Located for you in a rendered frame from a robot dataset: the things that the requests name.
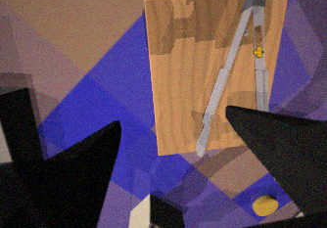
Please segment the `grey rectangular tin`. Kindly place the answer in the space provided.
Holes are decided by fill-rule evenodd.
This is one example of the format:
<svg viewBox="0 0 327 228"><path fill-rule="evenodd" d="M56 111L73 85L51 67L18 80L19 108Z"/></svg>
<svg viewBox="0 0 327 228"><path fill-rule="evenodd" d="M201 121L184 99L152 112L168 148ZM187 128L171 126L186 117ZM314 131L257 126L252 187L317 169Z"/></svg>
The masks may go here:
<svg viewBox="0 0 327 228"><path fill-rule="evenodd" d="M0 86L0 163L42 160L28 87Z"/></svg>

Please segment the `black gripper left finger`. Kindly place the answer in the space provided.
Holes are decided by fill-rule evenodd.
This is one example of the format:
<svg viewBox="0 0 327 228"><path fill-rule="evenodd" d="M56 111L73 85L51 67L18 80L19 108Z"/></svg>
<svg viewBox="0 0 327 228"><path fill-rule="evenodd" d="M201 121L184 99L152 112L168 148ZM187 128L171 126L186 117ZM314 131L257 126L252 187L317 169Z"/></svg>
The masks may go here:
<svg viewBox="0 0 327 228"><path fill-rule="evenodd" d="M96 228L120 144L115 120L57 155L0 163L0 210L23 208L36 228Z"/></svg>

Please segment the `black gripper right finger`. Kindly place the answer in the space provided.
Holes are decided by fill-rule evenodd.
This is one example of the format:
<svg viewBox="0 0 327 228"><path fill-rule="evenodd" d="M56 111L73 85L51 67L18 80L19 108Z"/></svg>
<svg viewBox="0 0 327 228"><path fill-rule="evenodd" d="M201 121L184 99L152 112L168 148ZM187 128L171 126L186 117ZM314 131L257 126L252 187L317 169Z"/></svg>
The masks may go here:
<svg viewBox="0 0 327 228"><path fill-rule="evenodd" d="M301 210L327 210L327 120L226 106L225 116Z"/></svg>

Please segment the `wooden board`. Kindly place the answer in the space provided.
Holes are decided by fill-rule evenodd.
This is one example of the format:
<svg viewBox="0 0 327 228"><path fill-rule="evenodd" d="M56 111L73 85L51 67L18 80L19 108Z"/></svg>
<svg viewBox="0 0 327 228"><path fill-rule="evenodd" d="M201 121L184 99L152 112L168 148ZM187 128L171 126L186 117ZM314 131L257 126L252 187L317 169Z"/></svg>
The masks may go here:
<svg viewBox="0 0 327 228"><path fill-rule="evenodd" d="M196 152L203 118L224 68L246 0L144 0L159 156ZM269 100L288 0L265 0L256 51L268 69ZM206 150L247 146L226 106L257 110L254 12L210 124Z"/></svg>

